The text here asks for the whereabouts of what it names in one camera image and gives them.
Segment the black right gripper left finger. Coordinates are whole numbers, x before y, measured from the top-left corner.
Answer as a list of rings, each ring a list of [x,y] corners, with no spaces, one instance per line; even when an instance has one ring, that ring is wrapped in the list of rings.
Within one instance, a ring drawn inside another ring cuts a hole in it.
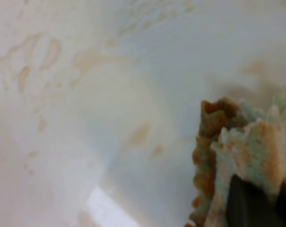
[[[229,227],[283,227],[285,224],[262,190],[233,175],[226,206]]]

